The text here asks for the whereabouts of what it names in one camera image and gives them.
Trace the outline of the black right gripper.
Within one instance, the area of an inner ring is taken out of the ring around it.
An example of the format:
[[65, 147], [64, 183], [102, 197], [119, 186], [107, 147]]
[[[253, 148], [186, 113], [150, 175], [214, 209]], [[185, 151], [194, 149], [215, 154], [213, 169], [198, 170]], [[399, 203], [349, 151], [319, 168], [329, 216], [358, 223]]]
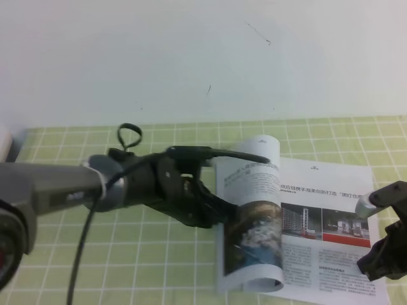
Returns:
[[399, 180], [372, 192], [370, 202], [377, 209], [391, 207], [399, 220], [385, 228], [387, 237], [376, 242], [357, 266], [369, 281], [399, 280], [406, 276], [406, 182]]

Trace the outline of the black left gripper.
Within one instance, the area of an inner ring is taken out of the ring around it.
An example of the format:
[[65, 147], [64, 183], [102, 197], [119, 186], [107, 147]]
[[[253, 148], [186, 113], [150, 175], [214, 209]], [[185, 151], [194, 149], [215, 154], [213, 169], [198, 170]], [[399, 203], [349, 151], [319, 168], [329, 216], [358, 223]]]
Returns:
[[[246, 152], [211, 149], [211, 155], [269, 163], [266, 157]], [[238, 206], [217, 197], [200, 181], [205, 164], [197, 159], [162, 156], [141, 165], [125, 177], [121, 207], [146, 205], [190, 227], [211, 228], [234, 219]]]

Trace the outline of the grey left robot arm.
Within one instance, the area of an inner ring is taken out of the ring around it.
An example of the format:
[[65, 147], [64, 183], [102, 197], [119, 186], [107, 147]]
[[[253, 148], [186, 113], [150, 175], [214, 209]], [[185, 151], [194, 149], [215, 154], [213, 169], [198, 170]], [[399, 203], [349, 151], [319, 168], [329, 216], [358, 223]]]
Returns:
[[191, 226], [210, 228], [232, 219], [237, 206], [212, 194], [202, 168], [218, 157], [268, 164], [269, 158], [206, 146], [172, 146], [137, 156], [112, 148], [82, 165], [1, 164], [1, 285], [32, 252], [40, 215], [86, 206], [110, 212], [146, 205]]

